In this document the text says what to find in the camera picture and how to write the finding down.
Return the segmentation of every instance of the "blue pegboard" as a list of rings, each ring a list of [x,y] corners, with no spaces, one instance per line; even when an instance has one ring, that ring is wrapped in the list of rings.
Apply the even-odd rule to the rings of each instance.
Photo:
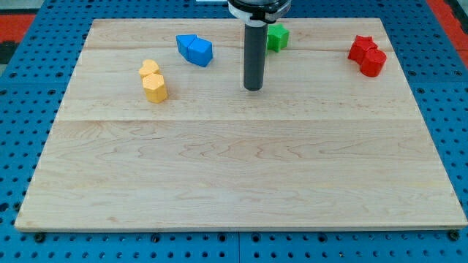
[[[424,0],[293,0],[381,18],[465,213],[468,72]],[[193,0],[48,0],[0,79],[0,262],[466,262],[468,231],[23,234],[17,210],[94,18],[232,18]]]

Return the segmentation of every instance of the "yellow block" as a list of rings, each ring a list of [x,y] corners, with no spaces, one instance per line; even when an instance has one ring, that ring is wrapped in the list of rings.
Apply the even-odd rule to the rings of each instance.
[[[146,59],[143,61],[143,66],[138,71],[140,73],[141,79],[148,76],[149,74],[160,74],[159,65],[154,60]]]
[[[149,74],[143,78],[143,88],[146,98],[153,103],[160,103],[167,99],[167,89],[164,77],[159,74]]]

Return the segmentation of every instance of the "wooden cutting board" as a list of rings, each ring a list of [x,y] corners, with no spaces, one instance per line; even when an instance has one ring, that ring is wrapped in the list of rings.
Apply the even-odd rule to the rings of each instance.
[[[467,225],[379,19],[284,19],[260,92],[239,20],[95,20],[19,212],[25,232],[355,231]],[[206,68],[176,34],[214,44]],[[356,34],[388,56],[365,77]],[[168,100],[146,101],[157,61]]]

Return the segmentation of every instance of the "black cylindrical rod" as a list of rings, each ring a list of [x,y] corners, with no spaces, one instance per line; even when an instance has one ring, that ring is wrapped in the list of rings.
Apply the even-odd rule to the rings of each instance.
[[[244,43],[244,87],[258,91],[263,85],[268,26],[246,25]]]

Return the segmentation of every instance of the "toy block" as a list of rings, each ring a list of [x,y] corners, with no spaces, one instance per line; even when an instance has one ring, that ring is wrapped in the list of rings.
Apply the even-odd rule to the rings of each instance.
[[[386,61],[387,55],[383,51],[377,49],[369,50],[364,56],[360,70],[367,77],[376,77]]]
[[[208,40],[196,38],[189,46],[189,62],[207,66],[213,58],[213,45]]]
[[[377,48],[377,44],[374,43],[372,37],[356,36],[351,46],[350,53],[348,54],[348,59],[356,61],[361,65],[366,52]]]
[[[197,39],[196,34],[177,35],[175,40],[177,41],[177,49],[179,53],[186,59],[189,60],[189,46]]]
[[[141,79],[150,74],[159,74],[159,65],[154,60],[146,59],[143,61],[143,66],[140,68],[138,73],[140,73]]]
[[[149,102],[160,103],[167,99],[167,89],[164,77],[158,74],[149,74],[143,78],[143,89]]]
[[[279,52],[287,46],[290,32],[282,24],[268,26],[268,49]]]

